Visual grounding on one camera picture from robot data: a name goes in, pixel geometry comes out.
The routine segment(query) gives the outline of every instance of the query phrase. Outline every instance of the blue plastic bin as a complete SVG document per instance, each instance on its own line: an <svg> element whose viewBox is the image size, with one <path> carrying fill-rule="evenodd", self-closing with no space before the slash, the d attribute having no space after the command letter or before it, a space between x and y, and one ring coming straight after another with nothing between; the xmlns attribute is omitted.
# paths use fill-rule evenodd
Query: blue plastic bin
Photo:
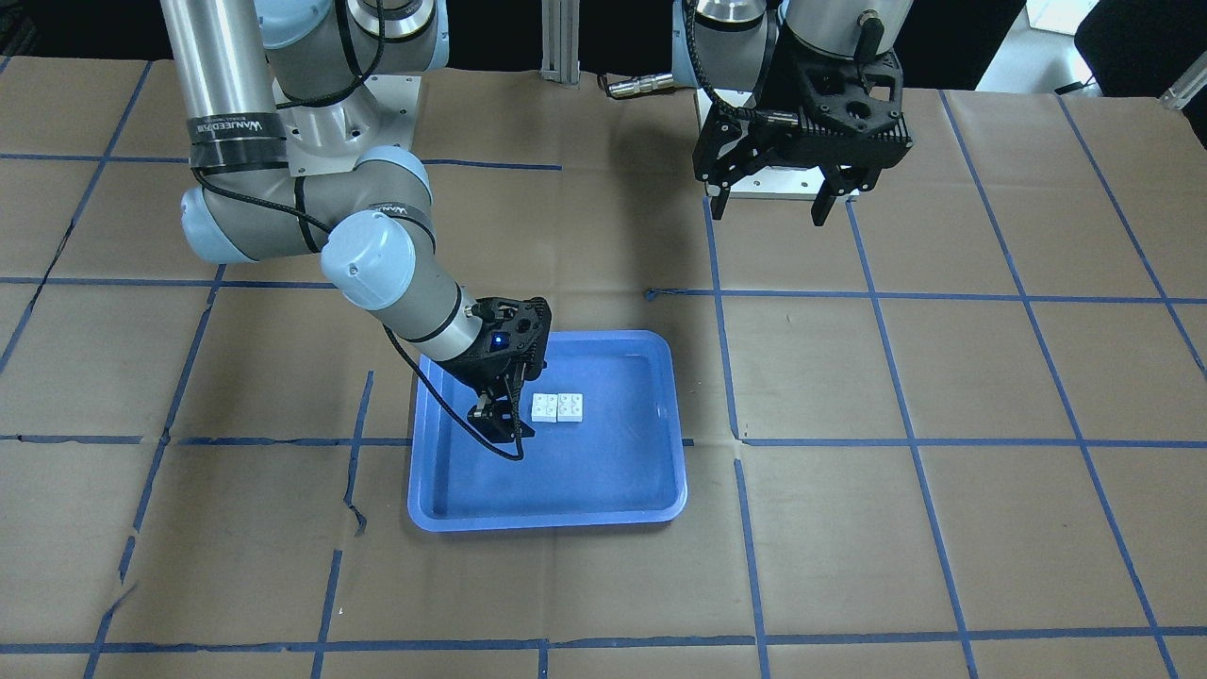
<svg viewBox="0 0 1207 679"><path fill-rule="evenodd" d="M432 532L666 522L687 505L670 349L643 329L554 332L532 394L583 394L583 422L530 423L525 458L470 438L418 386L407 508ZM473 392L432 362L422 371L460 416Z"/></svg>

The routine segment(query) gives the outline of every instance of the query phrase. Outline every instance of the white mounting plate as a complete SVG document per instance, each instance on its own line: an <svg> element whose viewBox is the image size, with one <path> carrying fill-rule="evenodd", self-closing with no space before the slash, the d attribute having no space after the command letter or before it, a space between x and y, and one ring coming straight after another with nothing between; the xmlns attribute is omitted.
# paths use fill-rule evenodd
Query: white mounting plate
<svg viewBox="0 0 1207 679"><path fill-rule="evenodd" d="M419 121L419 92L422 84L418 75L374 75L369 76L366 87L381 104L381 117L385 124L372 136L357 144L357 151L342 156L317 156L307 152L292 140L286 140L290 158L291 176L311 176L316 174L334 174L351 171L356 158L373 146L400 146L410 150L415 140L415 124ZM286 100L276 82L273 82L276 101Z"/></svg>
<svg viewBox="0 0 1207 679"><path fill-rule="evenodd" d="M722 99L735 106L741 106L750 98L750 92L736 89L718 89L717 94ZM695 90L696 122L702 128L704 118L709 117L712 101L704 89ZM741 181L729 187L730 198L787 198L792 200L812 200L817 197L817 189L822 186L822 170L817 168L776 168L765 166L757 172L742 177Z"/></svg>

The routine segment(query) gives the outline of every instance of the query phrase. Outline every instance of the white lego brick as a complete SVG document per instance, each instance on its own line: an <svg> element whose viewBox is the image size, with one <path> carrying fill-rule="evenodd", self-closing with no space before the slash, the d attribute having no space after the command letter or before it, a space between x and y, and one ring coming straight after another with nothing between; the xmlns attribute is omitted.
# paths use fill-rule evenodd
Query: white lego brick
<svg viewBox="0 0 1207 679"><path fill-rule="evenodd" d="M532 422L558 422L556 394L532 394Z"/></svg>
<svg viewBox="0 0 1207 679"><path fill-rule="evenodd" d="M558 422L583 421L583 396L558 394Z"/></svg>

